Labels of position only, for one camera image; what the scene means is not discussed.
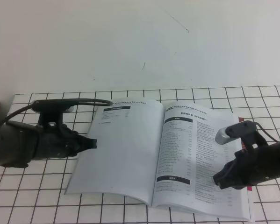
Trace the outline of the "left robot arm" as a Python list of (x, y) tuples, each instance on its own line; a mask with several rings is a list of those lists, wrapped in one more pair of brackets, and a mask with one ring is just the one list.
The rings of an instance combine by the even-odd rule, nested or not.
[(68, 128), (58, 119), (39, 119), (36, 126), (8, 121), (0, 126), (0, 166), (26, 168), (31, 161), (74, 157), (95, 149), (97, 140)]

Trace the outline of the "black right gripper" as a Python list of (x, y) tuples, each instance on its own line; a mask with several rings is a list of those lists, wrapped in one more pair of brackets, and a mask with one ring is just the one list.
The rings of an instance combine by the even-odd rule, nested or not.
[(247, 150), (240, 150), (235, 153), (235, 159), (226, 163), (213, 179), (220, 189), (243, 189), (271, 180), (273, 170), (274, 158), (270, 154), (251, 154)]

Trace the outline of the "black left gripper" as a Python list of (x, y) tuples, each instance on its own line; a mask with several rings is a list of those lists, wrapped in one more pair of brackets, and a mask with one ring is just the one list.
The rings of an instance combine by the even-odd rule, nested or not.
[(39, 133), (34, 160), (74, 157), (96, 148), (96, 139), (84, 138), (67, 125), (53, 125)]

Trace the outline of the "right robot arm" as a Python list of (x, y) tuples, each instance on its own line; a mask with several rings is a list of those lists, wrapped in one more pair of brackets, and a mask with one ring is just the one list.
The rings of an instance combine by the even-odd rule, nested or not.
[(220, 189), (243, 189), (280, 178), (280, 141), (258, 147), (250, 154), (246, 149), (235, 153), (223, 169), (213, 176)]

